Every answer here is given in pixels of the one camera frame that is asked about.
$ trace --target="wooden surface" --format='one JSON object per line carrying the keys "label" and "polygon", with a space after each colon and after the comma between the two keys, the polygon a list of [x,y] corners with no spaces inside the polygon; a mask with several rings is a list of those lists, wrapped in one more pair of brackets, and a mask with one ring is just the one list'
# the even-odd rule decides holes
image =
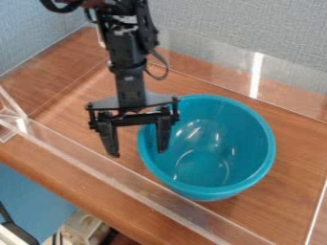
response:
{"label": "wooden surface", "polygon": [[[53,54],[66,55],[68,47],[81,48],[81,51],[92,49],[93,52],[86,52],[86,57],[101,62],[104,51],[96,48],[94,40],[93,31],[85,30],[56,46]],[[42,54],[41,63],[37,64],[38,68],[35,67],[33,75],[29,74],[29,66],[25,65],[21,70],[7,76],[7,78],[14,77],[14,81],[3,80],[5,85],[11,88],[11,96],[29,112],[34,111],[33,102],[39,99],[33,98],[33,101],[26,99],[33,95],[30,91],[37,91],[35,87],[29,88],[27,80],[30,82],[37,80],[37,69],[42,68],[43,63],[47,64],[47,59],[53,64],[65,60],[60,55],[56,57],[57,61],[52,60],[50,54],[52,50]],[[202,65],[198,60],[190,59],[190,61],[198,62],[198,66]],[[66,69],[72,77],[80,78],[80,73],[68,64],[62,65],[61,69],[62,71]],[[156,66],[152,69],[154,72],[161,71],[161,68]],[[220,71],[221,77],[230,72],[222,68]],[[86,114],[82,109],[88,101],[113,94],[112,75],[104,63],[77,81],[70,89],[64,89],[68,83],[60,85],[60,79],[56,79],[53,86],[56,91],[65,90],[65,93],[47,103],[53,89],[46,90],[46,85],[43,86],[43,90],[38,93],[42,94],[42,102],[46,106],[37,110],[37,113],[33,112],[34,120],[105,155],[97,135],[88,130]],[[148,78],[146,86],[153,92],[180,96],[206,93],[230,97],[245,103],[264,117],[277,141],[277,159],[270,172],[253,188],[236,197],[201,205],[272,242],[302,244],[325,178],[325,124],[178,73],[170,73],[165,82],[156,82]],[[118,163],[156,181],[136,153],[136,127],[121,129],[118,136],[121,146]],[[98,216],[109,226],[140,244],[209,244],[188,228],[150,211],[120,191],[69,166],[19,137],[14,137],[1,146],[0,159],[73,204]]]}
{"label": "wooden surface", "polygon": [[132,241],[128,237],[125,237],[122,234],[118,234],[112,242],[106,245],[138,245],[134,241]]}

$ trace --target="transparent plastic barrier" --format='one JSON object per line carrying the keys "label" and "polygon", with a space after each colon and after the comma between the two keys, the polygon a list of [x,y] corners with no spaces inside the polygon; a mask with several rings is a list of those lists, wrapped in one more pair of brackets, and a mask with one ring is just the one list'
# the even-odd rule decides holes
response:
{"label": "transparent plastic barrier", "polygon": [[216,244],[273,244],[33,120],[9,113],[0,124]]}
{"label": "transparent plastic barrier", "polygon": [[160,39],[173,71],[327,122],[327,72],[193,33],[162,30]]}
{"label": "transparent plastic barrier", "polygon": [[320,245],[327,238],[327,180],[321,189],[305,245]]}

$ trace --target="white object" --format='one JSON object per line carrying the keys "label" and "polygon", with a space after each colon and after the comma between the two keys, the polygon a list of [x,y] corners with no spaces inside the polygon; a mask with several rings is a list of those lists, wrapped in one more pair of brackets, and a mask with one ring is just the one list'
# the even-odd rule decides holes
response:
{"label": "white object", "polygon": [[2,225],[0,225],[0,245],[27,245]]}
{"label": "white object", "polygon": [[72,245],[98,245],[109,227],[97,217],[77,211],[60,229],[61,235]]}

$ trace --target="cable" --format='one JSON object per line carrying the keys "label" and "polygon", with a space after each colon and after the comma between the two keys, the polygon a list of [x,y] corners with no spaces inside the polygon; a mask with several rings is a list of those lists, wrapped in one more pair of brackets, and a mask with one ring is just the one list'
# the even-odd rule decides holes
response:
{"label": "cable", "polygon": [[149,51],[149,54],[162,63],[165,71],[164,71],[164,74],[160,77],[153,75],[153,73],[150,73],[148,68],[145,68],[145,73],[149,75],[150,78],[153,78],[156,80],[164,80],[166,78],[168,72],[169,72],[168,63],[166,63],[165,59],[161,57],[161,55],[154,50]]}

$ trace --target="blue fabric wall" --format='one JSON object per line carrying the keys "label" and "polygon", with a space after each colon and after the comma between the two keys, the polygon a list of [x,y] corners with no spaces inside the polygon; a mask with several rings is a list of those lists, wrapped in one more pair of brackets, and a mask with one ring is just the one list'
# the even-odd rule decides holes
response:
{"label": "blue fabric wall", "polygon": [[52,13],[38,0],[1,0],[0,16],[0,74],[85,23],[81,11]]}
{"label": "blue fabric wall", "polygon": [[66,201],[2,164],[0,164],[0,201],[17,226],[39,242],[56,232],[76,210]]}

